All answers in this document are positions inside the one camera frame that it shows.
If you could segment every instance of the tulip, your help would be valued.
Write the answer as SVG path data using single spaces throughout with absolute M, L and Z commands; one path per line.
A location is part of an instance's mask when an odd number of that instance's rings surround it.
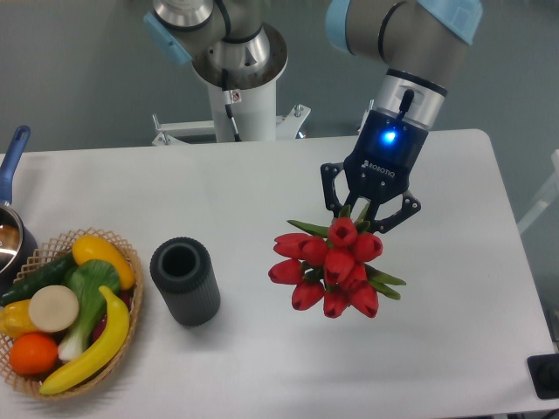
M 295 310 L 307 310 L 324 297 L 322 282 L 306 282 L 298 284 L 291 297 L 291 304 Z
M 328 229 L 328 239 L 336 247 L 350 246 L 357 240 L 357 236 L 357 228 L 347 216 L 336 218 Z
M 353 269 L 354 264 L 355 259 L 349 250 L 330 249 L 324 261 L 324 279 L 331 285 L 343 282 Z
M 337 286 L 334 290 L 324 293 L 324 315 L 326 317 L 330 319 L 340 317 L 348 307 L 348 294 L 342 288 Z
M 368 282 L 349 290 L 349 303 L 367 317 L 375 317 L 378 311 L 378 295 Z
M 367 271 L 365 271 L 365 264 L 356 263 L 349 275 L 340 282 L 340 286 L 347 291 L 358 286 L 364 281 L 367 281 Z
M 284 234 L 283 236 L 276 237 L 275 241 L 277 244 L 273 246 L 273 250 L 286 258 L 303 259 L 301 254 L 303 245 L 312 239 L 313 236 L 305 233 Z
M 276 284 L 297 285 L 303 280 L 303 270 L 297 259 L 289 259 L 275 264 L 268 276 Z
M 365 232 L 359 235 L 349 248 L 358 262 L 370 262 L 383 253 L 383 242 L 380 237 Z
M 308 240 L 303 244 L 301 256 L 311 266 L 323 266 L 328 251 L 326 242 L 316 237 L 316 240 Z

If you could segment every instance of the yellow bell pepper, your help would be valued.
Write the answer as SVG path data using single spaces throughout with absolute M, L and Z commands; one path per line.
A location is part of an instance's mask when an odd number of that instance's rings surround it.
M 76 264 L 79 265 L 92 259 L 98 259 L 114 266 L 116 271 L 119 272 L 123 291 L 129 290 L 135 284 L 134 273 L 128 261 L 116 247 L 102 237 L 90 234 L 79 237 L 72 245 L 72 255 Z
M 0 333 L 17 339 L 24 334 L 38 331 L 29 317 L 29 303 L 30 299 L 24 299 L 3 308 L 0 312 Z
M 128 307 L 108 286 L 100 286 L 99 291 L 107 301 L 105 330 L 82 355 L 46 378 L 38 390 L 41 395 L 56 395 L 77 386 L 108 364 L 124 344 L 130 328 Z

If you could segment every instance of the banana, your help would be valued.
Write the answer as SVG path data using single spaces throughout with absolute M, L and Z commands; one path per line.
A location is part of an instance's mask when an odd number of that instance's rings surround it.
M 130 328 L 126 304 L 105 285 L 99 291 L 107 301 L 107 326 L 101 336 L 78 358 L 63 365 L 43 382 L 41 395 L 56 395 L 91 377 L 119 352 Z

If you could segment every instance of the white table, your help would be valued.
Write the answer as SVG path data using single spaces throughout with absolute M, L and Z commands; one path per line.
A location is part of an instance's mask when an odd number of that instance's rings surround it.
M 404 278 L 376 319 L 291 307 L 268 269 L 290 218 L 328 224 L 319 167 L 355 138 L 26 154 L 14 208 L 39 242 L 90 226 L 139 251 L 147 290 L 127 359 L 90 395 L 42 403 L 0 386 L 2 417 L 434 418 L 552 409 L 526 366 L 553 347 L 493 150 L 481 131 L 429 136 L 419 214 L 383 236 Z M 165 240 L 209 250 L 222 305 L 184 329 L 150 280 Z

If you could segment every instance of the pot handle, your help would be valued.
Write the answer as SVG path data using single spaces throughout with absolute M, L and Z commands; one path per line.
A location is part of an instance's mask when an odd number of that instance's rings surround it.
M 11 204 L 11 185 L 19 159 L 24 152 L 31 130 L 26 125 L 16 129 L 0 166 L 0 203 Z

